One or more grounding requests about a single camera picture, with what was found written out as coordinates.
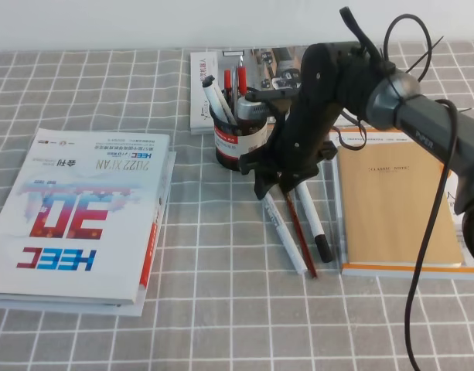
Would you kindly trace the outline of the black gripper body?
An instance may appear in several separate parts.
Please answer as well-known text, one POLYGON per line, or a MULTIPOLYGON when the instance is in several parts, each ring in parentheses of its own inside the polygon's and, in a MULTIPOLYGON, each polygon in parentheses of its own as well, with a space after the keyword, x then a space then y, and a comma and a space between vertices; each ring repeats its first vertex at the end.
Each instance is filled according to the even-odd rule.
POLYGON ((240 172, 253 172, 273 182, 298 182, 314 176, 322 143, 335 122, 333 102, 294 102, 265 145, 240 156, 240 172))

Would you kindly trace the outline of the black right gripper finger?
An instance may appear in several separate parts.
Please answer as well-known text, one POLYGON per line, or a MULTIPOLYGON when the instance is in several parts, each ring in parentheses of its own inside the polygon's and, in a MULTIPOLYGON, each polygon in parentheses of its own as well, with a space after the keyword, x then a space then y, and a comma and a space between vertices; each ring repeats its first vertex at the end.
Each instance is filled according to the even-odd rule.
POLYGON ((302 182, 318 175, 318 172, 283 172, 279 179, 279 187, 283 193, 289 193, 302 182))

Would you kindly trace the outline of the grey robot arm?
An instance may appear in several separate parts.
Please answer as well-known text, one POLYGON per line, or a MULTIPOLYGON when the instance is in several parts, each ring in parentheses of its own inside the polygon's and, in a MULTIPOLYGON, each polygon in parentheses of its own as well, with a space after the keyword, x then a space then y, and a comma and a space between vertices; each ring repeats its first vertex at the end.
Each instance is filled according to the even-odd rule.
POLYGON ((274 185, 295 188, 318 173, 325 139, 342 111, 380 131, 396 128, 458 176, 454 210, 474 258, 474 119, 421 93, 418 81, 356 43, 318 43, 302 57, 302 82, 289 115, 278 119, 265 145, 242 155, 262 199, 274 185))

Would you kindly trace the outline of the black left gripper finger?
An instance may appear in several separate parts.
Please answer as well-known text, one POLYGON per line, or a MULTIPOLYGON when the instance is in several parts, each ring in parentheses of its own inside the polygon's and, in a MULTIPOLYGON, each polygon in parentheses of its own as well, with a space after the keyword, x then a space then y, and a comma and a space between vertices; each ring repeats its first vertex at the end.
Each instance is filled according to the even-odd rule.
POLYGON ((258 200, 262 200, 268 191, 280 181, 280 172, 268 172, 265 170, 254 171, 254 192, 258 200))

